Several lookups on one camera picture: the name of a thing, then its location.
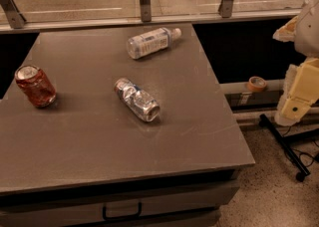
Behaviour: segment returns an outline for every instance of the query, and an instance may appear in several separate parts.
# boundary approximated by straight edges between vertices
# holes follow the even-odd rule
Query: soda can
[[[117,80],[114,90],[120,99],[143,121],[152,121],[160,114],[158,102],[129,79]]]
[[[32,65],[20,67],[15,72],[15,81],[28,100],[37,108],[48,106],[56,98],[56,90],[39,67]]]

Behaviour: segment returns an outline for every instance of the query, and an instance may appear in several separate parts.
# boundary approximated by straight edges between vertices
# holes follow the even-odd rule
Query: concrete floor
[[[139,0],[15,0],[29,22],[131,18],[140,15]],[[152,0],[154,16],[217,13],[220,0]],[[300,8],[303,0],[235,0],[234,12]],[[6,23],[0,10],[0,23]],[[297,168],[287,159],[271,133],[258,126],[261,113],[236,113],[256,160],[244,170],[241,189],[229,205],[221,207],[218,227],[316,227],[319,226],[319,164],[311,175],[296,181]],[[290,133],[317,127],[319,114],[293,126]],[[296,148],[315,155],[312,141]]]

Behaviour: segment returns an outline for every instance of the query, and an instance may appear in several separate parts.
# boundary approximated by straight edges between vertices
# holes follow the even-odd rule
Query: table
[[[0,225],[218,220],[254,159],[191,24],[167,25],[182,31],[171,48],[129,57],[127,39],[158,27],[39,35],[24,64],[45,71],[57,99],[36,109],[12,83],[0,103]],[[160,118],[145,123],[119,100],[121,77],[157,99]]]

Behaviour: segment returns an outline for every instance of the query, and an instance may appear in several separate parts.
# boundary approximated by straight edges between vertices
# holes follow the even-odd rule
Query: drawer handle
[[[103,219],[107,222],[127,221],[127,220],[136,219],[136,218],[140,217],[141,213],[142,213],[142,204],[140,202],[139,202],[138,212],[136,214],[132,214],[132,215],[109,217],[109,216],[107,216],[107,207],[103,206],[103,209],[102,209]]]

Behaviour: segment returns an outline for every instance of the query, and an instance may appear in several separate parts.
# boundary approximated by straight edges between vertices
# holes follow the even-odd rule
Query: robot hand
[[[319,99],[319,0],[305,0],[302,11],[277,30],[274,39],[293,41],[307,57],[299,67],[290,65],[275,121],[283,126],[299,122]]]

